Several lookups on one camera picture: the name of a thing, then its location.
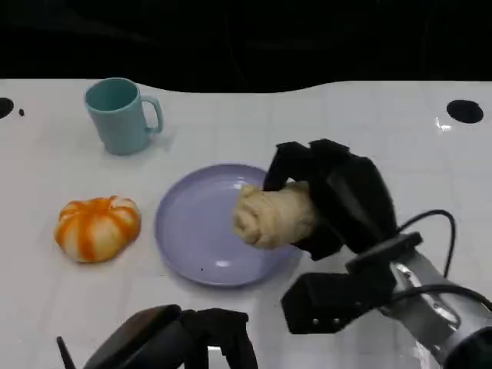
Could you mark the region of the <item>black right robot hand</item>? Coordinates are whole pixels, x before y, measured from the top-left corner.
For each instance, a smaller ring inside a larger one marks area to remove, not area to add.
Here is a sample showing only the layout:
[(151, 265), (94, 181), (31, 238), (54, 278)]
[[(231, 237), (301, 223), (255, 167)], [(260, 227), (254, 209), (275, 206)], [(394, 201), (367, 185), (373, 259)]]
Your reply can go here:
[(326, 138), (308, 146), (281, 143), (264, 180), (265, 191), (287, 181), (304, 181), (320, 221), (311, 235), (294, 243), (315, 261), (347, 246), (361, 254), (397, 233), (394, 204), (371, 159)]

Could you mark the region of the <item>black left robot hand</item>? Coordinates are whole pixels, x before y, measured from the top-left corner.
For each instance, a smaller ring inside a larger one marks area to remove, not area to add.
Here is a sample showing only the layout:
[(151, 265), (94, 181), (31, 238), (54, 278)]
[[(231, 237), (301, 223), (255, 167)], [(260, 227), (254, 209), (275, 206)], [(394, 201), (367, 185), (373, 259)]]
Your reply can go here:
[(246, 313), (220, 308), (148, 308), (123, 323), (85, 367), (210, 368), (208, 348), (217, 347), (230, 368), (257, 368), (247, 323)]

